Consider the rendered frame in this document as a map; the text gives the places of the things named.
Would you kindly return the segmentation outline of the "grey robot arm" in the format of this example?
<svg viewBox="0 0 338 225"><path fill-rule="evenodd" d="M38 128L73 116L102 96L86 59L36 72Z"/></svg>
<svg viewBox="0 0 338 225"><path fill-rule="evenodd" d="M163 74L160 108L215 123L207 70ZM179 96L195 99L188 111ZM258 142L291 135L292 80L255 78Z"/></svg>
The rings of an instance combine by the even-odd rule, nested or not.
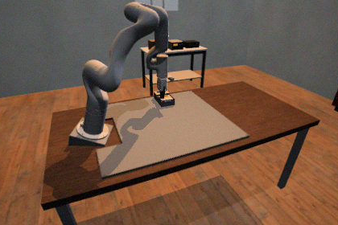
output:
<svg viewBox="0 0 338 225"><path fill-rule="evenodd" d="M76 131L89 140L100 140L109 133L108 127L104 125L109 103L107 92L114 92L120 86L126 57L138 40L155 32L155 46L146 55L146 67L156 70L158 78L174 81L174 77L168 75L168 55L157 55L168 49L167 12L158 6L131 2L125 6L124 15L137 24L118 33L109 50L109 66L90 60L83 68L87 101L84 121L77 126ZM152 59L154 55L157 55L156 59Z"/></svg>

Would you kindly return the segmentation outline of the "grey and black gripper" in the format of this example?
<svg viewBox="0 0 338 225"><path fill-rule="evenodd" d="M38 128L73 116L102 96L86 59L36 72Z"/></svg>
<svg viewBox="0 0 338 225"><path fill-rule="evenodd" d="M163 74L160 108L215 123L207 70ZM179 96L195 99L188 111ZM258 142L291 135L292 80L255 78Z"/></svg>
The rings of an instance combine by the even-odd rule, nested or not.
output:
<svg viewBox="0 0 338 225"><path fill-rule="evenodd" d="M164 98L164 93L167 90L167 78L157 77L157 89L160 93L160 99Z"/></svg>

